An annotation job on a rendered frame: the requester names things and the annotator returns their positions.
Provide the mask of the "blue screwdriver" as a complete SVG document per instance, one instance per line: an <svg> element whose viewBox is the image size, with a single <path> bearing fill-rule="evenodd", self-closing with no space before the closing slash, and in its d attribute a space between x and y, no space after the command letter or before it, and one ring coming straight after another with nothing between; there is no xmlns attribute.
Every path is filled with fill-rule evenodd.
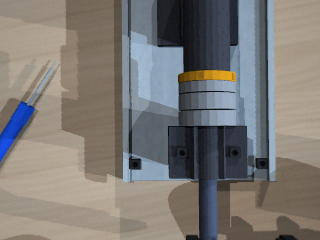
<svg viewBox="0 0 320 240"><path fill-rule="evenodd" d="M56 61L54 65L55 64L56 64ZM33 111L35 110L34 107L32 107L30 104L38 94L39 90L47 80L50 73L52 72L54 65L52 66L52 68L50 67L49 71L41 81L40 85L32 95L29 102L28 103L25 103L23 101L20 102L17 109L11 116L11 119L9 120L6 127L0 134L0 161L2 160L2 158L4 157L8 149L10 148L11 144L13 143L13 141L21 131L22 127L26 124L26 122L32 115Z"/></svg>

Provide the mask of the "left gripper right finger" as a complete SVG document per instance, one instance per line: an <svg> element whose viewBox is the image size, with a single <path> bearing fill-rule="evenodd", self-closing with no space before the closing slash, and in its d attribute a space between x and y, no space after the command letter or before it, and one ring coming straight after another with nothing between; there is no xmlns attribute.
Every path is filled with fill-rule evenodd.
<svg viewBox="0 0 320 240"><path fill-rule="evenodd" d="M297 240L293 235L280 235L275 240Z"/></svg>

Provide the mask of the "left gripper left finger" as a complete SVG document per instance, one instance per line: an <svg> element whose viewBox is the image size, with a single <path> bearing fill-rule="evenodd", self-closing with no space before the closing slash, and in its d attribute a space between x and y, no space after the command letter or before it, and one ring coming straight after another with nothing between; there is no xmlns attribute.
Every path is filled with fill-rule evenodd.
<svg viewBox="0 0 320 240"><path fill-rule="evenodd" d="M202 238L198 238L198 235L186 235L186 240L202 240Z"/></svg>

